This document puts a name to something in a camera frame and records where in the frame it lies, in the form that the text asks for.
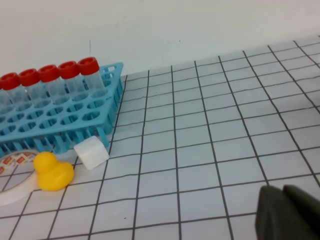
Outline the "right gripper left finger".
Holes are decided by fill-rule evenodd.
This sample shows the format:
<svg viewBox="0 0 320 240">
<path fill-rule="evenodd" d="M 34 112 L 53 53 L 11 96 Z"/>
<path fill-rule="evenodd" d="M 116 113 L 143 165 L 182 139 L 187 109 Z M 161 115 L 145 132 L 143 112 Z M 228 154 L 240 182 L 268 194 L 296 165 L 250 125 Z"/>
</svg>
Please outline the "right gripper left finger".
<svg viewBox="0 0 320 240">
<path fill-rule="evenodd" d="M 318 240 L 320 220 L 304 219 L 283 188 L 260 188 L 255 218 L 257 239 Z"/>
</svg>

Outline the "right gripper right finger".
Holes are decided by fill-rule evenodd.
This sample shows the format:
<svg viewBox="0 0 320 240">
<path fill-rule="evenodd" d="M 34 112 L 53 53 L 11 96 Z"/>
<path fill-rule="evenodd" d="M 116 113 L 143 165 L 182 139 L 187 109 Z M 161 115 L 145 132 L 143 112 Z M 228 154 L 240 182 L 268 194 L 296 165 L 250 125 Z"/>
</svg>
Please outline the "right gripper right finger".
<svg viewBox="0 0 320 240">
<path fill-rule="evenodd" d="M 320 201 L 318 199 L 294 185 L 285 185 L 283 192 L 293 202 L 304 219 L 320 219 Z"/>
</svg>

